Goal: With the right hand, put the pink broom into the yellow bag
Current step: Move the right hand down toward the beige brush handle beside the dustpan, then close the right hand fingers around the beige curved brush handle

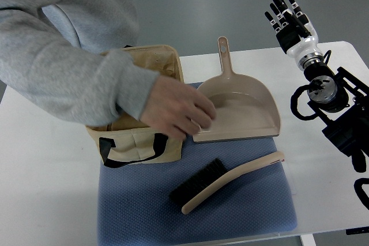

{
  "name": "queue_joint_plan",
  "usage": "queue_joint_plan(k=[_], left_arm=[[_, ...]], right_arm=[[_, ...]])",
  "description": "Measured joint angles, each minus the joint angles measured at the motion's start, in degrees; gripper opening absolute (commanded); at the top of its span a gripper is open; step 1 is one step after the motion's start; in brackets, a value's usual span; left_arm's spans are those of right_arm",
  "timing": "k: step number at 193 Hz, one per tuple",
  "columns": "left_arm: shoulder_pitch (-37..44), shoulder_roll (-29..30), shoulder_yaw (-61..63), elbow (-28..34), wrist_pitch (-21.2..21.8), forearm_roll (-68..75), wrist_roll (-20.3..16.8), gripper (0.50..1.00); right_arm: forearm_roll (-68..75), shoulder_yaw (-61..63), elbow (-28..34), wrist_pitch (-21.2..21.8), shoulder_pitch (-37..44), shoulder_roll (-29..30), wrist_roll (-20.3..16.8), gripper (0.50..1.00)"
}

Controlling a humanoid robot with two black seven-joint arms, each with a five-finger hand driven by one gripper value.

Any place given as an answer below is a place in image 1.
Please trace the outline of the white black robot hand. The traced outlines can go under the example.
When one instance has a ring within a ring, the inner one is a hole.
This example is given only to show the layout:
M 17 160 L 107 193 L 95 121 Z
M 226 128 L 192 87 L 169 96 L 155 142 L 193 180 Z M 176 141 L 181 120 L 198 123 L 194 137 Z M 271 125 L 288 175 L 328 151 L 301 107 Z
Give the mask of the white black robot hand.
M 317 32 L 299 4 L 295 0 L 272 0 L 270 8 L 272 12 L 265 12 L 265 16 L 281 49 L 298 68 L 303 71 L 313 63 L 323 62 Z

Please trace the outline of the person's bare hand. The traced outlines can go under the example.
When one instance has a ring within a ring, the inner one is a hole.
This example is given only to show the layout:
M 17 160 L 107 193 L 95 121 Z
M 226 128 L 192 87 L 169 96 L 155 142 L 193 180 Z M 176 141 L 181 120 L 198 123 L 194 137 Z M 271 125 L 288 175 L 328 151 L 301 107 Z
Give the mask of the person's bare hand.
M 185 140 L 211 126 L 213 103 L 198 90 L 166 76 L 152 87 L 140 121 L 172 139 Z

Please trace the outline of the grey sweater forearm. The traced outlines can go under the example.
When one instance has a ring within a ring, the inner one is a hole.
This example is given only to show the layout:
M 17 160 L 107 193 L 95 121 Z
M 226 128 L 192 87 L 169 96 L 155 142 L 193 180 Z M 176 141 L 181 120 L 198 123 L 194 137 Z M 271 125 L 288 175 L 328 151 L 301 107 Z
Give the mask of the grey sweater forearm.
M 121 50 L 93 54 L 32 15 L 1 11 L 1 80 L 60 119 L 103 126 L 122 113 L 139 118 L 158 76 Z

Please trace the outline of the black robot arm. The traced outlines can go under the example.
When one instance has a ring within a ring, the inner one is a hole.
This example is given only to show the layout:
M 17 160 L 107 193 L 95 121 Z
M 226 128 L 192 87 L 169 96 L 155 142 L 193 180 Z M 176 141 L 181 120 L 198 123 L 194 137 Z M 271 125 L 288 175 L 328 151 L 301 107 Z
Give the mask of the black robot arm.
M 339 67 L 328 67 L 331 51 L 314 52 L 299 61 L 307 85 L 291 96 L 290 108 L 300 120 L 320 118 L 326 127 L 324 136 L 343 154 L 351 158 L 355 171 L 367 170 L 368 158 L 368 86 Z

